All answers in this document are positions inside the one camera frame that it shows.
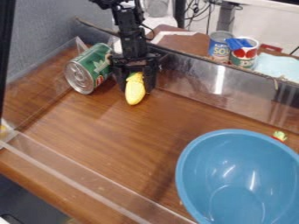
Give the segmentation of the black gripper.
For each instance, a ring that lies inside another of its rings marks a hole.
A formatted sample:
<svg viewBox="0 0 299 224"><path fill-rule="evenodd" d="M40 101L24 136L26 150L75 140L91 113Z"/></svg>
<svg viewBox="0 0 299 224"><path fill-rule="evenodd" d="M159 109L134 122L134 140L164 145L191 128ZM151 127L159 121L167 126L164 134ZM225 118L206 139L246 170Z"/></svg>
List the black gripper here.
<svg viewBox="0 0 299 224"><path fill-rule="evenodd" d="M116 83L122 91L126 91L127 72L144 72L144 90L147 93L151 93L156 83L160 57L159 53L151 52L139 58L128 58L122 54L112 54L110 56Z"/></svg>

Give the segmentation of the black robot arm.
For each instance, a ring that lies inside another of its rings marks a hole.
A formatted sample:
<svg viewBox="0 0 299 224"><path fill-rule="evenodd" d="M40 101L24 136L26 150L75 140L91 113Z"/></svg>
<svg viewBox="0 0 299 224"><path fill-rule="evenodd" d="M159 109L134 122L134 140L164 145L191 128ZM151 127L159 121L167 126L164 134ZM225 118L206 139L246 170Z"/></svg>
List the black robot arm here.
<svg viewBox="0 0 299 224"><path fill-rule="evenodd" d="M90 0L102 10L111 9L115 25L119 28L120 54L112 54L111 66L116 83L126 90L127 78L131 73L140 72L144 91L155 88L159 71L160 54L150 52L146 30L143 28L144 11L139 0Z"/></svg>

